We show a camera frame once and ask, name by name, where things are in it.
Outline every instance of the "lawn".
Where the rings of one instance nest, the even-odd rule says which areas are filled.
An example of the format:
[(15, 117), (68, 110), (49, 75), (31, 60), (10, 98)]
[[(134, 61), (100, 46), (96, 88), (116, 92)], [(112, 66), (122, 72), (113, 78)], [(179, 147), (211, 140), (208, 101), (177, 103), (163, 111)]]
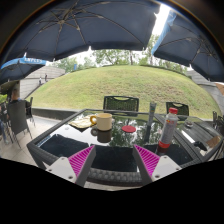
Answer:
[(165, 102), (173, 101), (189, 105), (191, 116), (212, 119), (213, 110), (221, 115), (211, 95), (188, 77), (142, 66), (76, 71), (49, 81), (31, 96), (33, 107), (102, 109), (106, 95), (138, 97), (141, 112), (148, 112), (149, 102), (155, 101), (156, 113), (166, 113)]

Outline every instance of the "bush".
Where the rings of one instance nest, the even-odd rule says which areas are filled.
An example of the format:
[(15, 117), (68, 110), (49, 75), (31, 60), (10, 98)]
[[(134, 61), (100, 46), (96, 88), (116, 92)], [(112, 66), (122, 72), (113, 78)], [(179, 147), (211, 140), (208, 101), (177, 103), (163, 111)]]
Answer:
[(6, 95), (0, 95), (0, 103), (3, 103), (6, 100), (7, 94)]

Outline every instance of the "wall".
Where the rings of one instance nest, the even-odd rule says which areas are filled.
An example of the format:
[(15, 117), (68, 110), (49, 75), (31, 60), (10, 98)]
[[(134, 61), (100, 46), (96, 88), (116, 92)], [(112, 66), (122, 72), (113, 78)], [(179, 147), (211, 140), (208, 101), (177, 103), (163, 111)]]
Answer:
[(64, 75), (65, 70), (51, 66), (44, 66), (35, 72), (32, 72), (25, 79), (20, 81), (20, 98), (25, 99), (34, 89), (39, 86), (40, 77), (42, 84), (44, 84), (45, 74), (47, 74), (47, 79), (50, 81), (61, 75)]
[(220, 92), (220, 90), (217, 88), (216, 84), (213, 82), (208, 81), (205, 79), (202, 75), (195, 72), (194, 70), (188, 71), (187, 76), (191, 76), (192, 80), (199, 86), (201, 86), (203, 89), (205, 89), (216, 101), (216, 103), (219, 105), (219, 108), (224, 115), (224, 96)]

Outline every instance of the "table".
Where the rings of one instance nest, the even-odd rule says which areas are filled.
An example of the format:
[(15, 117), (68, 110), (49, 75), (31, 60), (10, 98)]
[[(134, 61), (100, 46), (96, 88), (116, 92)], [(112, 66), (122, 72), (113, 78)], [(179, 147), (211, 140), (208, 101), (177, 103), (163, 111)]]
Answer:
[[(68, 124), (84, 116), (110, 112), (114, 119), (112, 130), (96, 135), (96, 127), (78, 129)], [(208, 123), (196, 117), (178, 116), (172, 144), (166, 152), (182, 168), (202, 163), (211, 158), (221, 147), (223, 137)], [(59, 157), (69, 157), (90, 146), (96, 146), (96, 157), (88, 174), (88, 181), (113, 186), (141, 186), (141, 175), (132, 155), (137, 144), (152, 152), (156, 151), (165, 115), (155, 114), (151, 126), (147, 126), (148, 113), (103, 111), (84, 109), (44, 132), (28, 145), (38, 167), (46, 169), (43, 162), (51, 165)], [(184, 121), (193, 122), (187, 128)], [(136, 128), (134, 133), (122, 131), (124, 125)]]

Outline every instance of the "yellow mug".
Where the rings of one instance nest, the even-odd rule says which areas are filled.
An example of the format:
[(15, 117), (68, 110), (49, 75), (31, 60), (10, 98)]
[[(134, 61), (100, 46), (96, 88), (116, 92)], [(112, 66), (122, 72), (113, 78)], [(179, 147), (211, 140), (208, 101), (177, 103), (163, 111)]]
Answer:
[(108, 131), (112, 129), (112, 115), (108, 113), (101, 113), (97, 115), (92, 115), (90, 117), (90, 122), (94, 125), (96, 124), (97, 129), (100, 131)]

